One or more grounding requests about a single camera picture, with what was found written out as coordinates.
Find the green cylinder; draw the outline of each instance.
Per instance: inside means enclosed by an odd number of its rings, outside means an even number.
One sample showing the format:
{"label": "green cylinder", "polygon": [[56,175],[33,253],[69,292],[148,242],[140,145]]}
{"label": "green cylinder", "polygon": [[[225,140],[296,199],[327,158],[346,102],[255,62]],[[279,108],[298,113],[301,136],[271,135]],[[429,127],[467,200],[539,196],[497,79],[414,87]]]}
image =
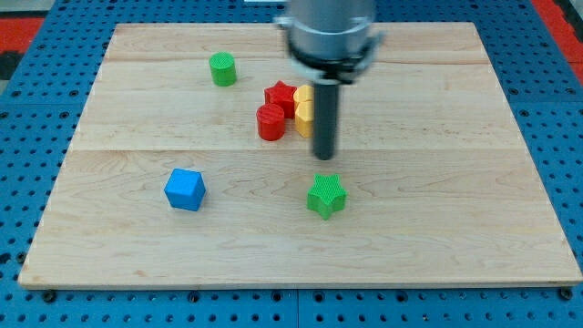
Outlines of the green cylinder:
{"label": "green cylinder", "polygon": [[219,87],[228,87],[237,81],[235,58],[230,53],[219,52],[209,59],[212,82]]}

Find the yellow block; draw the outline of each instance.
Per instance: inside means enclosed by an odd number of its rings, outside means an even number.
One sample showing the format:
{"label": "yellow block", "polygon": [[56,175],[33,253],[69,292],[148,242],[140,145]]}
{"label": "yellow block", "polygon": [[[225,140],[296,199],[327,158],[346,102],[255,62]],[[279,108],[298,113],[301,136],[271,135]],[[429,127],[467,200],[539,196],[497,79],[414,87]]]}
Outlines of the yellow block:
{"label": "yellow block", "polygon": [[295,110],[295,129],[304,138],[311,138],[313,133],[313,101],[303,101]]}
{"label": "yellow block", "polygon": [[298,87],[293,93],[293,108],[298,109],[298,105],[304,101],[313,101],[313,87],[303,85]]}

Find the toy block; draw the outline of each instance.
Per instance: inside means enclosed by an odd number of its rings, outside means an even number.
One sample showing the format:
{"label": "toy block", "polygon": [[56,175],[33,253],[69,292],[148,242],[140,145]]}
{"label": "toy block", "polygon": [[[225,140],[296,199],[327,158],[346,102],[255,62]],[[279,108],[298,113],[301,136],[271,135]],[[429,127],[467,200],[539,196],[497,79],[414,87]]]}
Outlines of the toy block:
{"label": "toy block", "polygon": [[313,101],[313,87],[303,85],[298,87],[293,93],[293,107],[297,110],[300,103],[304,101]]}
{"label": "toy block", "polygon": [[330,219],[333,212],[344,210],[348,192],[340,184],[340,175],[323,176],[315,174],[313,186],[308,191],[308,209],[320,213],[324,220]]}
{"label": "toy block", "polygon": [[283,108],[286,118],[293,118],[295,115],[293,104],[293,93],[297,87],[288,86],[281,81],[277,81],[275,86],[263,90],[265,94],[265,104],[275,104]]}
{"label": "toy block", "polygon": [[219,52],[209,59],[212,82],[219,87],[228,87],[237,81],[235,58],[230,53]]}
{"label": "toy block", "polygon": [[267,141],[283,137],[285,132],[285,114],[283,108],[276,104],[265,104],[257,109],[257,132]]}
{"label": "toy block", "polygon": [[172,170],[164,188],[170,206],[183,210],[199,210],[206,191],[202,175],[186,169]]}
{"label": "toy block", "polygon": [[295,129],[304,138],[313,134],[313,101],[303,101],[295,110]]}

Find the wooden table surface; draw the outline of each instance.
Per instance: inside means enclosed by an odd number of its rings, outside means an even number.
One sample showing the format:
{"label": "wooden table surface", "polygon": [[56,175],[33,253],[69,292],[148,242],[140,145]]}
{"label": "wooden table surface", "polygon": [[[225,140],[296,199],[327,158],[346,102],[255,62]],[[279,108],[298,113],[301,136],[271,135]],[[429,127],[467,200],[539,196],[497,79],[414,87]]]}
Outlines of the wooden table surface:
{"label": "wooden table surface", "polygon": [[[119,25],[20,274],[29,289],[448,288],[571,285],[581,272],[470,23],[380,24],[343,87],[330,161],[255,111],[307,83],[272,25]],[[239,81],[215,87],[229,51]],[[163,193],[202,172],[198,212]],[[346,209],[306,210],[314,173]]]}

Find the blue cube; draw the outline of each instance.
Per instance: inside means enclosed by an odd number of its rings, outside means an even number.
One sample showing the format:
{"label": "blue cube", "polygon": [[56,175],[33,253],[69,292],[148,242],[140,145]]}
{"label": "blue cube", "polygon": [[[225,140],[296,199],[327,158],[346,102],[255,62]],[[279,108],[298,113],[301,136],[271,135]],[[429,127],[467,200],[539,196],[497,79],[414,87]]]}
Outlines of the blue cube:
{"label": "blue cube", "polygon": [[200,173],[186,169],[172,170],[164,188],[170,205],[183,210],[199,210],[206,191]]}

